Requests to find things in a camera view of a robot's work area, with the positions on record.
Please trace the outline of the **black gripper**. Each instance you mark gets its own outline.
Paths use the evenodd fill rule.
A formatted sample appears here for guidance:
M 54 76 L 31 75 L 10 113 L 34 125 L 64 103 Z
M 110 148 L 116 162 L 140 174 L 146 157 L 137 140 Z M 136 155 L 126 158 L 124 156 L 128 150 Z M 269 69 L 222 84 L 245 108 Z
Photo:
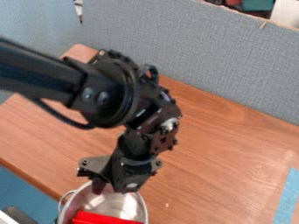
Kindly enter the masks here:
M 78 161 L 77 176 L 90 180 L 96 195 L 102 193 L 106 185 L 112 186 L 114 193 L 136 193 L 161 167 L 162 161 L 157 157 L 144 161 L 117 155 L 84 157 Z

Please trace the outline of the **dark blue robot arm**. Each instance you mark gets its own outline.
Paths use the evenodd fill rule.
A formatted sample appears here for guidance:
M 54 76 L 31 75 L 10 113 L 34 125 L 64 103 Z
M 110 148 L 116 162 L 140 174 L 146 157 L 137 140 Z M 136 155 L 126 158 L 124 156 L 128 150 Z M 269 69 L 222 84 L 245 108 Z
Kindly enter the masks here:
M 157 155 L 177 144 L 182 117 L 154 66 L 138 66 L 113 50 L 88 62 L 57 59 L 0 37 L 0 89 L 78 129 L 124 126 L 112 154 L 84 157 L 77 175 L 90 180 L 94 194 L 106 185 L 117 193 L 138 191 L 162 166 Z

